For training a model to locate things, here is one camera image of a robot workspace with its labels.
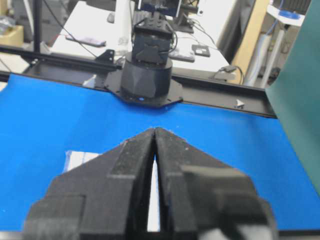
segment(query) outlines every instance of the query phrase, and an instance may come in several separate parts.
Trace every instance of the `cardboard box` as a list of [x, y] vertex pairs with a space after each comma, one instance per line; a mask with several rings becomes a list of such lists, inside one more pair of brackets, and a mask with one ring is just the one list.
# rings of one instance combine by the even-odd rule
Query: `cardboard box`
[[24, 27], [16, 25], [12, 29], [6, 31], [4, 35], [0, 35], [0, 45], [13, 47], [22, 47], [24, 43]]
[[7, 11], [8, 11], [8, 1], [0, 0], [0, 16], [6, 15]]

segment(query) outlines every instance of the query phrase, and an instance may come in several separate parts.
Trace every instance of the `green panel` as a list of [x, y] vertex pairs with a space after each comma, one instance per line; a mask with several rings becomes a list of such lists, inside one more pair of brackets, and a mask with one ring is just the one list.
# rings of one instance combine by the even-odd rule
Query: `green panel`
[[320, 0], [312, 1], [282, 72], [266, 92], [320, 194]]

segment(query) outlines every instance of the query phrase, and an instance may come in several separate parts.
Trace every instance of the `blue tabletop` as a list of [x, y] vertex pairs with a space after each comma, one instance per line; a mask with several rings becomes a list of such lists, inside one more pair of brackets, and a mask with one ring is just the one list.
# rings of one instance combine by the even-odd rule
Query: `blue tabletop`
[[66, 151], [103, 153], [162, 127], [248, 174], [280, 230], [320, 229], [319, 197], [277, 119], [189, 104], [127, 105], [113, 95], [11, 75], [0, 92], [0, 231], [21, 231], [62, 173]]

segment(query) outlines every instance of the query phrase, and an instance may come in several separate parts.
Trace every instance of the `black bracket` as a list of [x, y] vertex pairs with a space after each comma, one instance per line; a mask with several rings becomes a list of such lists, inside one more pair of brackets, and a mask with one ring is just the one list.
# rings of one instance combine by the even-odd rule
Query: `black bracket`
[[115, 50], [107, 49], [104, 53], [98, 56], [95, 60], [99, 62], [107, 62], [107, 63], [114, 63], [115, 58]]
[[[160, 232], [147, 232], [151, 172]], [[149, 129], [57, 176], [24, 224], [24, 240], [276, 240], [250, 178], [162, 128]]]

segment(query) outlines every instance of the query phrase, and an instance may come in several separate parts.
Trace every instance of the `computer mouse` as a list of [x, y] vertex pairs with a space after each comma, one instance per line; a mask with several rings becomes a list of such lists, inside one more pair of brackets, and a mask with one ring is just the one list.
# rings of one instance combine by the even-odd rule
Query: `computer mouse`
[[107, 18], [107, 22], [110, 24], [114, 24], [115, 23], [115, 13], [114, 12], [110, 12], [108, 18]]

